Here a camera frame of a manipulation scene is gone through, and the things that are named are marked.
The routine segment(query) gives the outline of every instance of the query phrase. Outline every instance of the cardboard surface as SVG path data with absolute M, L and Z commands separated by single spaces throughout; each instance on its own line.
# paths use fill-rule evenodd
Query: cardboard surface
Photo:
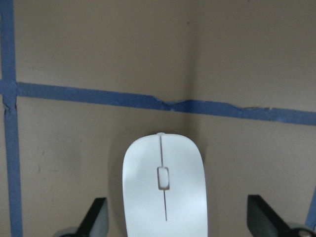
M 0 106 L 0 114 L 4 114 L 3 106 Z M 0 236 L 11 236 L 3 116 L 0 116 L 0 220 Z
M 17 80 L 316 111 L 315 1 L 15 1 Z
M 109 199 L 109 237 L 125 237 L 121 169 L 128 146 L 157 132 L 191 138 L 203 157 L 209 236 L 248 236 L 246 200 L 260 194 L 304 223 L 316 180 L 316 127 L 18 98 L 24 236 L 78 226 Z

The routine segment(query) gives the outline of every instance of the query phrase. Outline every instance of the blue tape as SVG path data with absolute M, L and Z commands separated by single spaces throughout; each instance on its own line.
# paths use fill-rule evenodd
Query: blue tape
M 8 175 L 11 236 L 22 237 L 22 205 L 18 125 L 16 112 L 15 47 L 13 1 L 0 0 L 1 71 L 4 129 Z
M 164 102 L 151 95 L 119 93 L 92 89 L 79 89 L 53 85 L 18 83 L 18 95 L 52 100 L 65 100 L 124 106 L 139 109 L 176 111 L 191 114 L 213 115 L 239 119 L 279 121 L 284 123 L 316 125 L 316 112 L 288 109 L 239 108 L 228 103 L 186 100 Z
M 315 230 L 316 227 L 316 188 L 310 205 L 310 210 L 308 212 L 305 225 Z

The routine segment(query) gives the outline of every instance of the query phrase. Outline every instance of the scroll wheel slot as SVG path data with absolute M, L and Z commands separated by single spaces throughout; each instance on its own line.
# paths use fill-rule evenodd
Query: scroll wheel slot
M 158 167 L 158 188 L 160 190 L 168 190 L 169 189 L 169 169 L 168 167 Z

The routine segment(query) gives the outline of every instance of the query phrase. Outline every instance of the wireless mouse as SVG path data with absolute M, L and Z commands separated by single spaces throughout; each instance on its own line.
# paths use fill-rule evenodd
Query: wireless mouse
M 207 237 L 203 162 L 189 138 L 158 133 L 133 142 L 122 184 L 128 237 Z

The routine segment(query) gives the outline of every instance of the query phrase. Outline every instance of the computer mouse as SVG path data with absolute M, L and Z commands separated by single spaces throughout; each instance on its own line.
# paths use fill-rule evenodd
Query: computer mouse
M 128 237 L 207 237 L 203 162 L 189 138 L 158 133 L 133 142 L 122 186 Z

